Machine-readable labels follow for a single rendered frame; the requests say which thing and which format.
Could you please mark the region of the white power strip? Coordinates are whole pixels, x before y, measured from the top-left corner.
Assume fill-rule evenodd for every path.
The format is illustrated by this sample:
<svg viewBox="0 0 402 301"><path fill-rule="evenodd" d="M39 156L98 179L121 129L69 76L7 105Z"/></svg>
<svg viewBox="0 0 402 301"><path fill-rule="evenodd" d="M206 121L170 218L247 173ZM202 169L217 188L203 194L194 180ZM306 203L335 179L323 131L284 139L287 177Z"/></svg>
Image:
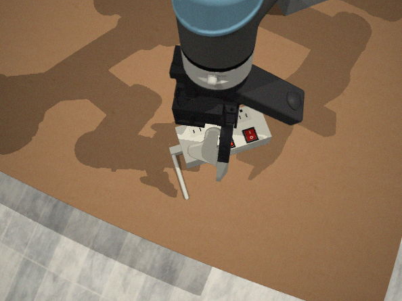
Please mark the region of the white power strip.
<svg viewBox="0 0 402 301"><path fill-rule="evenodd" d="M175 127L176 134L179 140L179 145L170 147L172 159L177 171L177 176L181 184L181 188L186 200L189 199L187 189L183 181L180 167L176 155L183 154L187 169L205 164L201 160L192 158L187 149L190 145L202 142L207 129L210 127L221 126L214 124L205 124L204 128L196 126L177 126ZM241 107L238 114L237 128L233 126L233 137L231 142L230 156L244 152L246 150L268 144L271 140L271 133L263 116L263 113L253 110L247 106Z"/></svg>

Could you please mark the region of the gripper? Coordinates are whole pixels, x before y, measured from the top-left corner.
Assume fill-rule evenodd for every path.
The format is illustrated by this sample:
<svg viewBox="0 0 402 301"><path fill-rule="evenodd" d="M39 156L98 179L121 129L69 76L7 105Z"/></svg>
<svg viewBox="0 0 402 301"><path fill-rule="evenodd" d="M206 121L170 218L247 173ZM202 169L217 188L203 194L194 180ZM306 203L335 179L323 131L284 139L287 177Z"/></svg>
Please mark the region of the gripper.
<svg viewBox="0 0 402 301"><path fill-rule="evenodd" d="M236 129L241 105L224 96L239 90L248 76L238 85L228 89L213 90L201 87L186 74L180 45L175 46L169 74L170 78L175 78L177 82L172 105L175 124L201 128L204 128L205 124L221 126L221 129L207 129L204 140L190 145L187 149L191 157L214 165L217 168L216 181L220 182L228 171L233 125Z"/></svg>

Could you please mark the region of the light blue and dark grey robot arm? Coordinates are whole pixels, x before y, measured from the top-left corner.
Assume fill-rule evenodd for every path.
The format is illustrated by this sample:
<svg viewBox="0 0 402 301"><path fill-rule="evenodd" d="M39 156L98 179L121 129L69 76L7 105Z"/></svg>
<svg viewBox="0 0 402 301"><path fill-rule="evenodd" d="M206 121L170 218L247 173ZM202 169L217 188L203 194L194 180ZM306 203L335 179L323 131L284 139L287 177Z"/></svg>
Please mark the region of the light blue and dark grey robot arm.
<svg viewBox="0 0 402 301"><path fill-rule="evenodd" d="M252 64L259 24L277 0L172 0L186 74L201 87L288 125L303 121L305 92ZM210 87L211 86L211 87Z"/></svg>

